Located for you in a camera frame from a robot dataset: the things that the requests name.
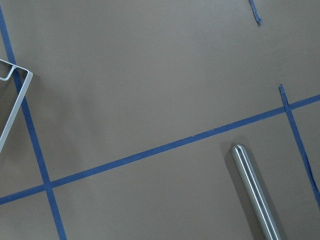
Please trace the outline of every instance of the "metal cylinder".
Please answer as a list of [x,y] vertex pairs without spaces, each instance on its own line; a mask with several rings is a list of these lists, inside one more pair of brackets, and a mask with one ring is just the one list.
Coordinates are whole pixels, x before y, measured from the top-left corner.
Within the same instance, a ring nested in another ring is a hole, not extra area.
[[231,148],[235,165],[249,196],[255,215],[259,220],[266,240],[281,240],[277,225],[269,209],[244,146],[236,144]]

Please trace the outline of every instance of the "gray floor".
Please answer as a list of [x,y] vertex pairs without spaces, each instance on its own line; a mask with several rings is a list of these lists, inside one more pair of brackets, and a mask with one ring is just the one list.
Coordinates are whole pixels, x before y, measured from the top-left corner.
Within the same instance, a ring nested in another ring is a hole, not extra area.
[[[34,73],[27,100],[50,179],[279,108],[279,84],[290,103],[320,94],[320,2],[255,3],[261,27],[248,0],[1,1],[16,62]],[[293,111],[320,184],[319,113],[319,102]],[[283,238],[317,239],[285,113],[54,188],[67,238],[263,239],[234,142],[251,150]],[[0,180],[0,197],[43,183],[22,112]],[[0,219],[1,239],[58,239],[43,192],[1,205]]]

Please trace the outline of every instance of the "white metal frame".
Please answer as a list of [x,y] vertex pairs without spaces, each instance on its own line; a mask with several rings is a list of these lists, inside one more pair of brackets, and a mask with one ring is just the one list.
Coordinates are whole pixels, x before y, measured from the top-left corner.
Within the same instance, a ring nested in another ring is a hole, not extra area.
[[21,69],[23,71],[26,71],[25,80],[24,80],[24,82],[22,84],[21,90],[18,93],[18,96],[17,96],[17,98],[15,100],[15,103],[13,105],[13,108],[11,110],[9,118],[8,118],[8,120],[7,120],[7,122],[6,122],[5,126],[4,126],[4,129],[3,129],[2,133],[1,133],[1,136],[0,136],[0,153],[1,153],[2,148],[3,148],[3,146],[4,146],[5,142],[6,142],[6,139],[8,137],[9,132],[10,132],[10,129],[11,129],[11,127],[12,127],[14,121],[15,121],[15,118],[17,116],[17,113],[19,111],[21,103],[24,100],[24,97],[26,95],[27,89],[28,89],[28,87],[30,85],[30,82],[31,82],[32,77],[33,77],[34,74],[31,71],[29,71],[29,70],[27,70],[27,69],[25,69],[23,67],[17,66],[15,64],[12,64],[10,62],[4,61],[2,59],[0,59],[0,62],[6,63],[6,64],[11,66],[11,69],[10,69],[8,75],[6,76],[6,78],[0,77],[0,81],[4,81],[4,82],[8,81],[10,79],[10,77],[12,76],[12,73],[14,72],[15,69]]

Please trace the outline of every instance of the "silver metal tube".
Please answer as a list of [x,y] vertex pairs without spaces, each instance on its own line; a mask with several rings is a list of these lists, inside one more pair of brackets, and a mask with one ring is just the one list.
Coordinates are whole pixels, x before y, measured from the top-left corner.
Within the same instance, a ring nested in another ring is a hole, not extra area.
[[236,144],[231,153],[266,240],[281,240],[264,193],[244,146]]

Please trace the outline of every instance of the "white plastic frame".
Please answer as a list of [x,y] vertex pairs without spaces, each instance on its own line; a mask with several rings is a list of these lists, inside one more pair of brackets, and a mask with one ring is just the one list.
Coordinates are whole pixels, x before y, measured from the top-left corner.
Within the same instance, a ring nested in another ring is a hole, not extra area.
[[30,82],[31,82],[32,77],[33,77],[34,74],[31,71],[29,71],[29,70],[27,70],[27,69],[25,69],[23,67],[14,65],[14,64],[12,64],[10,62],[7,62],[7,61],[4,61],[2,59],[0,59],[0,62],[6,63],[6,64],[11,66],[11,69],[10,69],[8,75],[6,76],[6,78],[0,77],[0,81],[4,81],[4,82],[8,81],[10,79],[10,77],[12,76],[12,73],[14,72],[15,69],[21,69],[23,71],[26,71],[26,77],[25,77],[24,82],[22,84],[21,90],[18,93],[18,97],[15,100],[15,103],[13,105],[13,108],[11,110],[9,118],[8,118],[8,120],[7,120],[7,122],[6,122],[5,126],[4,126],[4,129],[3,129],[2,133],[1,133],[1,136],[0,136],[0,153],[1,153],[2,148],[4,147],[4,144],[6,142],[8,134],[10,132],[10,129],[11,129],[12,125],[14,124],[15,118],[17,116],[17,113],[19,111],[21,103],[24,100],[24,97],[26,95],[26,92],[28,90],[28,87],[30,85]]

